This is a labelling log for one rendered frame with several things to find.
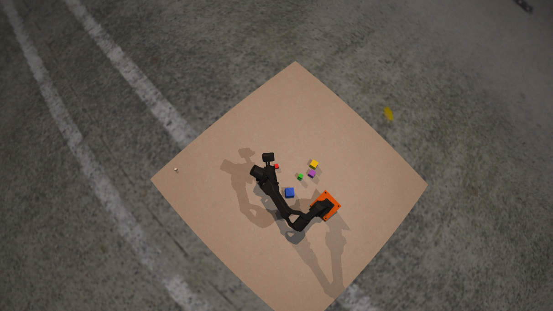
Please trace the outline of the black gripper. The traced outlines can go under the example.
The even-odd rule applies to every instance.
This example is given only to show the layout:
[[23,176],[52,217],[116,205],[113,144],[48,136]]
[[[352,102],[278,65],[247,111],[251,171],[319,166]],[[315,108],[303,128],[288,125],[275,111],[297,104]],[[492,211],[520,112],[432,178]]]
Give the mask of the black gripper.
[[[270,162],[271,161],[275,161],[274,159],[274,153],[271,152],[271,153],[263,153],[262,154],[262,160],[263,162],[266,163],[266,172],[273,172],[275,175],[276,175],[276,168],[275,166],[270,166]],[[268,162],[268,165],[267,165],[267,162]]]

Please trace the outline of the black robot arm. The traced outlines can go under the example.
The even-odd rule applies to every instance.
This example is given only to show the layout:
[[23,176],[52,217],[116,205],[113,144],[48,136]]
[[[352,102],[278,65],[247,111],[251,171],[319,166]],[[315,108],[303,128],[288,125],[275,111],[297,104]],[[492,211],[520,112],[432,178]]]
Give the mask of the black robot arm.
[[[293,228],[296,232],[304,230],[312,218],[323,218],[324,215],[331,211],[334,207],[334,204],[326,198],[322,201],[317,200],[317,202],[310,207],[309,212],[306,214],[302,211],[293,211],[280,194],[279,183],[276,181],[276,175],[273,172],[266,172],[266,167],[261,168],[254,165],[251,168],[250,175],[256,178],[256,182],[258,182],[258,185],[262,191],[269,195],[273,200],[273,203],[275,203],[281,217],[284,218],[289,227]],[[299,215],[294,223],[292,223],[288,218],[291,214]]]

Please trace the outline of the yellow block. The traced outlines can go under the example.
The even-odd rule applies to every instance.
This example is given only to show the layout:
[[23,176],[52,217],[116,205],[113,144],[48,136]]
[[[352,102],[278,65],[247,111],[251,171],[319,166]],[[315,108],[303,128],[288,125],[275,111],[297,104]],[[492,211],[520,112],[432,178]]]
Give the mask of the yellow block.
[[315,170],[316,166],[318,165],[318,162],[316,161],[312,161],[311,164],[309,165],[310,168],[312,168],[313,170]]

